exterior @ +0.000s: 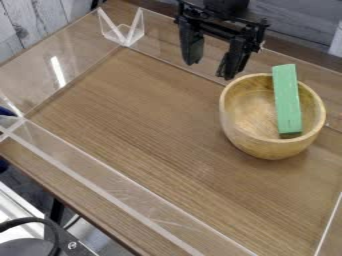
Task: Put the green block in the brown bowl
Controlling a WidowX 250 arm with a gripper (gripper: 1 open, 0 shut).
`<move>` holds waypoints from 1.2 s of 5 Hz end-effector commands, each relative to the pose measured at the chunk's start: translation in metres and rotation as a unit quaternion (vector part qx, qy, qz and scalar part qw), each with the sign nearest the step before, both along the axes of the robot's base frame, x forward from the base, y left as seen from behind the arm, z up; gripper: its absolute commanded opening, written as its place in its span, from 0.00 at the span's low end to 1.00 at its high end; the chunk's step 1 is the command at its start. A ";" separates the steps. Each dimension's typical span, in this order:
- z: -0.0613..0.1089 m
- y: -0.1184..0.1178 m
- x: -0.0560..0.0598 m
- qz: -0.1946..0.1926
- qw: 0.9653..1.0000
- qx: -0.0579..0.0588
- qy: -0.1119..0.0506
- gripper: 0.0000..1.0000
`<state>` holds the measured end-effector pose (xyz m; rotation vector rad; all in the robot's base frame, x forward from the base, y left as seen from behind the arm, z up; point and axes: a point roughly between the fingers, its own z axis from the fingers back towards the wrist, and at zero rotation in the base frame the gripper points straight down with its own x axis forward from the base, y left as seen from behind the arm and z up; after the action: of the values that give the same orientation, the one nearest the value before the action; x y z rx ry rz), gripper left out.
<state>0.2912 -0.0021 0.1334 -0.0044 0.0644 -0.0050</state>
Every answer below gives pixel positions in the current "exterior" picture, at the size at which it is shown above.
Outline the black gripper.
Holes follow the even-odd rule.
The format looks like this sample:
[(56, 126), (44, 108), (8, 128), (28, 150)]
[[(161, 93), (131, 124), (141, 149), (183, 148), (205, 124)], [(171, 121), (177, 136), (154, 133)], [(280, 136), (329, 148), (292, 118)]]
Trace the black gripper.
[(179, 26), (185, 63), (198, 64), (207, 34), (230, 42), (217, 76), (232, 80), (244, 71), (252, 52), (260, 52), (270, 22), (254, 14), (250, 0), (178, 0), (175, 23)]

